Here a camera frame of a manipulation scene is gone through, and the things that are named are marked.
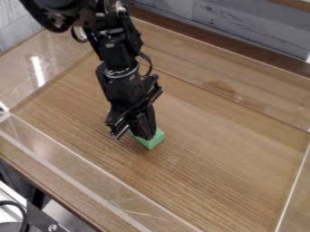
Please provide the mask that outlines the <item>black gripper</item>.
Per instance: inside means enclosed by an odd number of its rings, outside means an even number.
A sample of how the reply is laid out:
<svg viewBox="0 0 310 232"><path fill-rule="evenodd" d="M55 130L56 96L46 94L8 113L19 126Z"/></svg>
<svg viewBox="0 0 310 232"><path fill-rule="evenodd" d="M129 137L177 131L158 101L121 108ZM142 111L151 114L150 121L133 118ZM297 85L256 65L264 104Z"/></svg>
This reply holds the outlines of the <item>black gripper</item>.
<svg viewBox="0 0 310 232"><path fill-rule="evenodd" d="M127 131L142 139L151 139L157 132L154 102L162 95L159 75L142 76L139 66L129 72L117 73L102 63L97 78L110 102L106 125L110 135L119 139Z"/></svg>

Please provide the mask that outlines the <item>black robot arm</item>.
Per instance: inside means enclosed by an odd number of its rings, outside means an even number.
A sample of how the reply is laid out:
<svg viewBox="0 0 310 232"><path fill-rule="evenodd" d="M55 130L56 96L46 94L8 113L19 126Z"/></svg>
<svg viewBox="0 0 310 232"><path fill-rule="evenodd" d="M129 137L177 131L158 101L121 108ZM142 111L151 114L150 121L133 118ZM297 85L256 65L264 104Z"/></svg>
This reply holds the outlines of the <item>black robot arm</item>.
<svg viewBox="0 0 310 232"><path fill-rule="evenodd" d="M127 131L145 140L157 133L153 103L162 94L159 76L139 72L142 35L123 0L19 0L36 22L52 33L83 29L101 65L97 77L110 102L106 124L121 138Z"/></svg>

